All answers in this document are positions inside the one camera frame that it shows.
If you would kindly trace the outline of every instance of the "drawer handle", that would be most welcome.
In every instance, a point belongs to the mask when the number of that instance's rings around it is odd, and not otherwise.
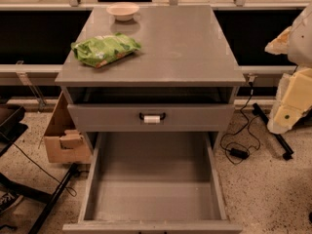
[[[144,121],[146,124],[158,124],[160,121],[166,118],[166,113],[161,114],[142,114],[139,113],[139,119]]]

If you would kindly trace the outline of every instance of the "black shoe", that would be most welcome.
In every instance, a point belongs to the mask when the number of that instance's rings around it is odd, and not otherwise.
[[[22,195],[15,192],[7,192],[0,198],[0,214],[8,210],[9,208],[17,205],[22,199]]]

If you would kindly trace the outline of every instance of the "speckled floor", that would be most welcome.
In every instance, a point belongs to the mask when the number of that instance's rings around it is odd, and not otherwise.
[[[28,130],[16,144],[35,162],[58,179],[66,173],[67,165],[50,164],[45,146],[41,141],[51,113],[28,112],[23,123]],[[236,132],[245,124],[245,119],[237,112],[229,126],[228,133]],[[312,127],[298,129],[284,135],[294,150],[293,159],[282,159],[283,149],[277,140],[265,129],[262,121],[256,118],[251,132],[259,137],[260,149],[249,159],[234,166],[224,153],[218,150],[215,155],[216,166],[226,205],[226,213],[231,222],[241,224],[244,234],[256,233],[312,233],[308,215],[312,212]],[[224,144],[237,141],[243,145],[256,145],[247,130],[238,136],[226,138]],[[0,158],[1,173],[9,179],[52,193],[57,183],[41,172],[27,160],[15,147],[11,147]],[[82,165],[80,170],[88,167]],[[85,193],[87,174],[70,180],[68,186],[77,191],[72,197],[64,191],[41,228],[40,233],[61,233],[65,223],[78,219],[81,201]],[[1,224],[18,227],[13,232],[1,230],[0,233],[27,233],[44,205],[23,198],[14,208],[0,215]]]

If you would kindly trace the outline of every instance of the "cardboard box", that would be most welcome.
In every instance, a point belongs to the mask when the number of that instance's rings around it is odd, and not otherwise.
[[[50,163],[91,163],[92,152],[85,138],[75,130],[63,93],[44,134],[44,142]]]

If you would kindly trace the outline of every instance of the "tabletop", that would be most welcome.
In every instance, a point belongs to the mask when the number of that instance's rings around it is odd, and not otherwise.
[[[145,6],[134,19],[115,20],[94,8],[77,42],[124,33],[141,50],[96,69],[71,52],[56,83],[67,87],[241,86],[245,83],[209,5]]]

